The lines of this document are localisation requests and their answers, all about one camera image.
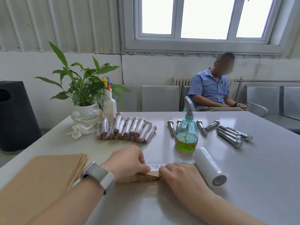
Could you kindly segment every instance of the spray bottle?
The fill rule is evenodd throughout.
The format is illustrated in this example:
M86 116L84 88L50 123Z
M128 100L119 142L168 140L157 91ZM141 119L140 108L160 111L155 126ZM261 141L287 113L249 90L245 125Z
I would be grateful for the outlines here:
M185 97L185 119L176 129L175 146L182 151L193 151L198 143L198 129L194 121L195 107L189 97Z
M112 122L117 114L117 104L112 96L110 79L106 76L102 77L102 81L105 85L104 94L107 95L103 98L103 115L108 118L108 122Z

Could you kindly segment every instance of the window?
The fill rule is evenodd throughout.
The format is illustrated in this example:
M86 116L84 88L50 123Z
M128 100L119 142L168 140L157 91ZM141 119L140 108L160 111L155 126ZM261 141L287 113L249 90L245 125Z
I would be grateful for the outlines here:
M138 40L268 44L281 0L135 0Z

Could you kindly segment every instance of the crumpled tissue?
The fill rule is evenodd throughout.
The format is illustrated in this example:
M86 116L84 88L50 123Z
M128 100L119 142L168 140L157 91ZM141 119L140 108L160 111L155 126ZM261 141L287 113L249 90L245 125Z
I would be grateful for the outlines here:
M91 125L89 127L85 127L83 125L74 125L72 126L73 132L67 133L66 135L72 135L72 137L76 140L77 138L81 137L83 134L90 134L97 131L97 129Z

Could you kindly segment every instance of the man's hand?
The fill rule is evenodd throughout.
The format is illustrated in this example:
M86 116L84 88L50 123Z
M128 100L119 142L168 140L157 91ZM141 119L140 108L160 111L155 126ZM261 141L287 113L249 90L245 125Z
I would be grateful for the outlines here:
M181 203L196 216L201 216L199 206L205 207L215 196L193 164L167 164L160 167L159 175L168 183Z
M230 106L227 104L221 104L220 107L230 107Z
M242 104L242 103L238 103L238 104L236 105L236 107L240 107L240 108L242 108L242 109L247 109L247 106L246 106L245 104Z
M143 152L135 145L113 151L111 156L100 166L111 172L115 180L150 171L150 168L145 165Z

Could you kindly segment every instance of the short dark hair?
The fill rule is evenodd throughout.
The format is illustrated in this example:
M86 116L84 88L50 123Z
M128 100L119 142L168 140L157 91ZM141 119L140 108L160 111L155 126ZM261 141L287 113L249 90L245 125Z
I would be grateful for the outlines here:
M225 58L231 58L231 59L235 59L235 56L232 52L228 52L228 51L224 51L222 53L220 53L218 56L217 56L217 60L222 60L222 59L225 59Z

